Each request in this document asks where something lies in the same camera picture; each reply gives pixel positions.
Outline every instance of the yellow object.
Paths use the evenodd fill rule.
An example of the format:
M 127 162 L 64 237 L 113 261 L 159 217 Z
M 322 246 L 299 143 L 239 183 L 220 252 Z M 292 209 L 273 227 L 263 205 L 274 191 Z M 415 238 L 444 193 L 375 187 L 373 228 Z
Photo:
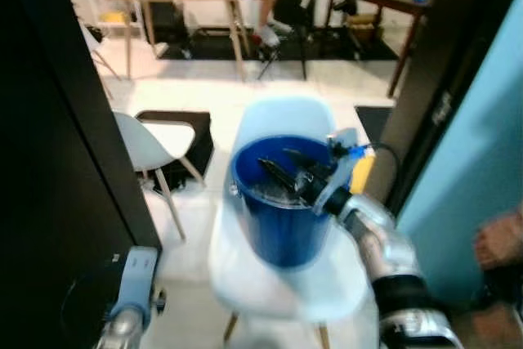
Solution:
M 125 23 L 125 13 L 122 11 L 104 12 L 100 16 L 100 20 L 102 20 L 103 22 L 123 24 L 123 23 Z
M 374 164 L 374 156 L 363 157 L 352 171 L 351 193 L 361 194 Z

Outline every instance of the white chair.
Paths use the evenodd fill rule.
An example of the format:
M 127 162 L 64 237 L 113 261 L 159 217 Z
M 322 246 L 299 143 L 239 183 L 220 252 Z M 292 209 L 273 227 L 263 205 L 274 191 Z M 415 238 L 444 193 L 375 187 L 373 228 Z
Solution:
M 92 55 L 92 60 L 98 63 L 99 65 L 103 65 L 104 67 L 107 67 L 109 71 L 115 76 L 115 78 L 120 81 L 122 80 L 111 68 L 109 63 L 107 63 L 107 60 L 104 59 L 104 57 L 97 51 L 98 47 L 100 46 L 100 43 L 97 42 L 97 40 L 92 37 L 91 32 L 87 30 L 87 28 L 83 25 L 82 22 L 79 22 L 80 29 L 82 30 L 83 39 L 85 40 L 85 43 L 87 44 L 87 48 L 89 49 L 89 52 Z M 105 85 L 104 79 L 100 77 L 101 85 L 104 87 L 105 94 L 112 100 L 113 95 L 111 94 L 111 91 L 107 88 Z
M 310 97 L 280 97 L 258 101 L 246 109 L 232 156 L 258 138 L 277 134 L 325 141 L 334 130 L 329 108 Z M 319 326 L 323 349 L 329 349 L 326 323 L 357 311 L 369 283 L 354 240 L 331 225 L 324 248 L 314 263 L 298 271 L 269 268 L 251 250 L 239 224 L 241 199 L 229 192 L 227 171 L 221 205 L 209 250 L 214 293 L 232 310 L 224 341 L 241 314 L 301 320 Z
M 171 191 L 165 181 L 162 166 L 178 159 L 191 175 L 205 187 L 205 181 L 193 164 L 185 157 L 194 140 L 194 129 L 188 123 L 152 122 L 141 123 L 128 114 L 114 112 L 123 142 L 131 158 L 135 172 L 153 171 L 158 179 L 164 198 L 182 240 L 186 239 L 177 210 L 172 202 Z

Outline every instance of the tile floor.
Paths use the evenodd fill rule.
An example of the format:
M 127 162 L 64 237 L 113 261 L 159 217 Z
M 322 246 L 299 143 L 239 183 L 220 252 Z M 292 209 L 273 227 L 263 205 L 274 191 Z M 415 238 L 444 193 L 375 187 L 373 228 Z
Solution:
M 402 32 L 392 34 L 400 37 Z M 215 151 L 203 190 L 189 182 L 183 191 L 172 194 L 187 234 L 182 244 L 165 202 L 145 190 L 163 244 L 157 287 L 168 292 L 168 307 L 155 318 L 144 337 L 145 349 L 198 349 L 223 347 L 221 337 L 228 320 L 212 295 L 208 283 L 207 254 L 217 202 L 221 198 L 230 150 L 244 108 L 264 95 L 305 94 L 318 96 L 330 104 L 339 128 L 355 127 L 360 140 L 367 136 L 355 114 L 354 105 L 387 105 L 388 81 L 395 63 L 369 61 L 309 61 L 309 80 L 301 78 L 298 62 L 272 65 L 264 80 L 255 81 L 260 64 L 246 62 L 249 79 L 241 83 L 233 61 L 156 60 L 147 44 L 133 40 L 132 80 L 118 81 L 100 68 L 114 95 L 112 108 L 128 114 L 142 110 L 208 110 L 212 117 Z M 117 73 L 125 74 L 123 41 L 106 40 L 100 52 Z M 370 298 L 360 312 L 346 320 L 329 324 L 331 348 L 377 347 L 377 312 Z M 230 348 L 308 349 L 319 348 L 313 326 L 298 322 L 240 319 Z

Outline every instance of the chair seat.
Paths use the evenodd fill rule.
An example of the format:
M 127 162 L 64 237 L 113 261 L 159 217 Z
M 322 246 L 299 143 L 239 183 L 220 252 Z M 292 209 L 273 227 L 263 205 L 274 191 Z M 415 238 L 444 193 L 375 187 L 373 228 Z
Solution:
M 173 159 L 184 157 L 193 143 L 194 129 L 188 123 L 142 123 Z
M 332 224 L 321 254 L 297 271 L 270 268 L 252 251 L 240 227 L 235 197 L 219 206 L 209 250 L 217 297 L 232 311 L 325 323 L 359 310 L 369 282 L 354 240 Z

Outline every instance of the person's leg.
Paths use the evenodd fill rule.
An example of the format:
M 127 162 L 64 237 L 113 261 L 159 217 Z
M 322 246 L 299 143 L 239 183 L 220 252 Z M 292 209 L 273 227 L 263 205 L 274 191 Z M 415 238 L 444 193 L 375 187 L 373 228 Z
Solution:
M 270 47 L 277 47 L 279 45 L 278 36 L 275 32 L 267 25 L 269 20 L 269 14 L 272 11 L 276 0 L 260 0 L 260 20 L 258 27 L 258 34 L 262 41 Z

